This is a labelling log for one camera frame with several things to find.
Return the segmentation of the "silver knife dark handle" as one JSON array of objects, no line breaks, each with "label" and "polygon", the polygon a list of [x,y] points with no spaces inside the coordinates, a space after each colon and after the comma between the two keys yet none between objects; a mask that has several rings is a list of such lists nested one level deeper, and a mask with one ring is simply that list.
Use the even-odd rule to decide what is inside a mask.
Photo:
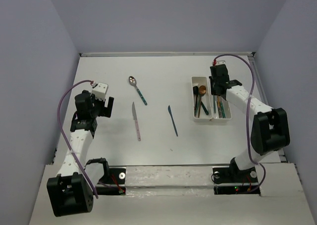
[{"label": "silver knife dark handle", "polygon": [[217,108],[218,108],[219,118],[222,118],[222,111],[221,111],[221,105],[220,105],[220,98],[219,98],[219,96],[217,96]]}]

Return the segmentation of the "gold spoon teal handle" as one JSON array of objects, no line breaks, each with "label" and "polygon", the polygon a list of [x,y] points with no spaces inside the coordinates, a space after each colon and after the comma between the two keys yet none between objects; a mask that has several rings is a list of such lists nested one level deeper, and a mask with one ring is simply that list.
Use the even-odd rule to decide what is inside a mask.
[{"label": "gold spoon teal handle", "polygon": [[200,108],[200,101],[201,101],[200,96],[198,96],[198,97],[196,98],[196,102],[195,102],[194,117],[197,117],[197,115],[198,115],[199,108]]}]

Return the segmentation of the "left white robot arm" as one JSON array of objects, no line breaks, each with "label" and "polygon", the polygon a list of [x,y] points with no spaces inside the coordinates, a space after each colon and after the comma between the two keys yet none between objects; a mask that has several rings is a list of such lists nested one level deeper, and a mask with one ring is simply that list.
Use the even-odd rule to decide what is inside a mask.
[{"label": "left white robot arm", "polygon": [[99,84],[91,92],[84,90],[75,96],[76,112],[67,138],[68,151],[57,175],[47,181],[47,190],[56,217],[89,213],[96,186],[109,179],[105,158],[87,160],[88,149],[97,130],[98,117],[110,117],[113,97],[106,97],[108,85]]}]

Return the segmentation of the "black spoon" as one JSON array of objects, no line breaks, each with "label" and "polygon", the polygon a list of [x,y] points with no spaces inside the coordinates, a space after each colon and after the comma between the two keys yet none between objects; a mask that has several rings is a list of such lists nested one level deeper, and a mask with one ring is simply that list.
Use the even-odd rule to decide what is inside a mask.
[{"label": "black spoon", "polygon": [[197,109],[197,102],[198,102],[198,95],[199,95],[199,87],[193,87],[193,94],[195,96],[195,104],[194,104],[194,116],[196,116],[196,109]]}]

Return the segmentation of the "silver spoon teal handle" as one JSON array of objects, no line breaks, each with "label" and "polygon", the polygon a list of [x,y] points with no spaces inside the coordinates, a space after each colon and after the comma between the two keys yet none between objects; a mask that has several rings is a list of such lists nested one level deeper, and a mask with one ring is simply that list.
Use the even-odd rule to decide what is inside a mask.
[{"label": "silver spoon teal handle", "polygon": [[129,76],[129,77],[128,77],[128,81],[129,81],[129,84],[130,84],[131,86],[133,86],[133,87],[136,89],[136,91],[137,91],[137,93],[139,94],[140,98],[142,99],[143,103],[147,106],[148,103],[147,103],[147,101],[145,100],[145,98],[144,98],[144,96],[142,95],[142,93],[141,93],[141,91],[139,90],[139,88],[137,87],[137,81],[136,81],[135,77]]}]

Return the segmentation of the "teal plastic spoon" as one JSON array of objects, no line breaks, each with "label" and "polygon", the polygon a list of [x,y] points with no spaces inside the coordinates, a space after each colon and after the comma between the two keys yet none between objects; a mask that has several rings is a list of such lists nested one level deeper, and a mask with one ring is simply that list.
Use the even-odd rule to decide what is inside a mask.
[{"label": "teal plastic spoon", "polygon": [[203,97],[201,97],[201,107],[203,108],[203,111],[206,115],[209,115],[209,111],[207,109],[207,107],[205,106],[204,102],[203,102]]}]

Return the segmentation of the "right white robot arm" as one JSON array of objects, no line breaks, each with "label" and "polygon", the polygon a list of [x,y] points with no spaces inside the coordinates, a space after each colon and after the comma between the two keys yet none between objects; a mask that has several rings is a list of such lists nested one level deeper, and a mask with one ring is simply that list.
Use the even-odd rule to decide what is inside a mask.
[{"label": "right white robot arm", "polygon": [[225,64],[210,69],[211,94],[231,103],[246,115],[247,149],[233,158],[228,169],[229,178],[240,181],[246,176],[247,169],[290,144],[287,113],[252,96],[238,80],[230,80]]}]

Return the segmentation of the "silver knife pink handle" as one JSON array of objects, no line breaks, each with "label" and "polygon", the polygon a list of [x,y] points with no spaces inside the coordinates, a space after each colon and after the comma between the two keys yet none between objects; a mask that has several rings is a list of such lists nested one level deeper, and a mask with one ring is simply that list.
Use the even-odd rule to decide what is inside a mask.
[{"label": "silver knife pink handle", "polygon": [[138,139],[138,141],[141,141],[141,134],[140,134],[140,129],[139,129],[139,125],[138,125],[138,119],[137,119],[136,108],[135,108],[134,102],[132,103],[132,116],[133,116],[135,127],[136,127],[137,139]]}]

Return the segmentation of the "copper spoon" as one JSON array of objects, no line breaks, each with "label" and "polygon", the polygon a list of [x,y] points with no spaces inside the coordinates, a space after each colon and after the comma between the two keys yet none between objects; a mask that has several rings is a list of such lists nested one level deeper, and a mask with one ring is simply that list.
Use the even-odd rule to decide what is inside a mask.
[{"label": "copper spoon", "polygon": [[[205,95],[206,91],[207,91],[207,88],[206,88],[205,85],[201,85],[201,86],[199,87],[199,96],[200,96],[200,98]],[[201,107],[201,104],[200,104],[200,108],[199,108],[199,112],[198,112],[198,117],[200,117],[201,109],[202,109],[202,107]]]}]

